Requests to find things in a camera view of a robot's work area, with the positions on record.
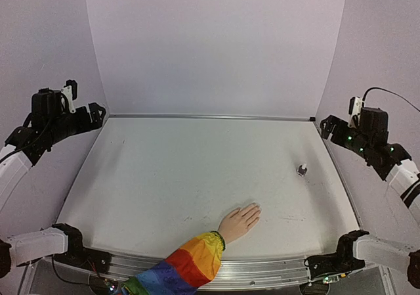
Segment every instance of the black cable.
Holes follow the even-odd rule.
[[[387,93],[391,93],[391,94],[393,94],[393,95],[396,95],[397,97],[400,97],[402,100],[404,100],[404,101],[406,101],[410,106],[412,106],[414,109],[416,109],[418,112],[420,112],[420,108],[417,108],[414,104],[412,104],[411,102],[409,102],[409,100],[407,100],[406,98],[404,98],[403,96],[401,96],[401,95],[399,95],[399,94],[397,94],[397,93],[395,93],[395,92],[393,92],[393,91],[391,91],[391,90],[388,90],[388,89],[385,89],[385,88],[381,88],[381,87],[371,87],[371,88],[369,88],[366,92],[365,92],[365,94],[363,95],[363,103],[365,103],[365,101],[366,101],[366,97],[367,97],[367,95],[368,95],[368,93],[370,92],[370,91],[372,91],[372,90],[381,90],[381,91],[385,91],[385,92],[387,92]]]
[[[67,281],[65,279],[63,279],[60,275],[58,275],[57,270],[55,268],[55,264],[54,264],[54,256],[51,256],[51,265],[52,265],[52,270],[54,270],[55,275],[58,277],[58,279],[60,279],[62,282],[68,283],[68,284],[73,284],[73,285],[84,285],[84,286],[88,286],[91,287],[89,284],[87,283],[81,283],[81,282],[73,282],[73,281]]]
[[[0,159],[0,164],[2,162],[4,162],[7,158],[9,158],[10,156],[27,149],[28,147],[31,147],[34,143],[38,142],[38,140],[41,138],[41,136],[45,133],[45,131],[47,130],[47,128],[50,126],[51,122],[52,122],[53,118],[50,118],[50,120],[48,120],[48,123],[46,124],[46,126],[44,127],[44,129],[42,130],[41,134],[38,135],[38,137],[36,139],[33,140],[32,143],[29,143],[26,146],[23,146],[21,148],[15,149],[14,151],[8,153],[6,156],[4,156],[2,159]]]

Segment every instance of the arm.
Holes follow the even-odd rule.
[[[254,227],[260,212],[256,204],[237,208],[218,231],[194,237],[153,268],[125,281],[114,294],[194,294],[216,277],[226,244]]]

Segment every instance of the small object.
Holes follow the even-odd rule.
[[[307,171],[308,171],[308,168],[306,167],[306,164],[300,165],[297,168],[297,174],[300,175],[301,177],[304,177]]]

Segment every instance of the white backdrop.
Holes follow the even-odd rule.
[[[114,114],[314,116],[344,0],[87,0]]]

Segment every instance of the gray wall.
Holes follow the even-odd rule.
[[[76,104],[106,104],[85,0],[0,0],[0,141],[23,123],[40,87],[79,82]],[[48,227],[58,215],[98,131],[72,137],[42,157],[0,213],[0,237]],[[22,270],[0,280],[16,294]]]
[[[397,91],[420,106],[420,0],[346,0],[337,48],[318,121],[330,114],[347,118],[348,100],[371,86]],[[402,144],[420,164],[420,113],[400,99],[373,91],[368,106],[389,113],[390,142]],[[366,229],[383,238],[420,243],[417,224],[401,209],[357,155],[332,146]],[[399,294],[417,294],[394,274]]]
[[[87,0],[114,114],[308,118],[344,0]]]

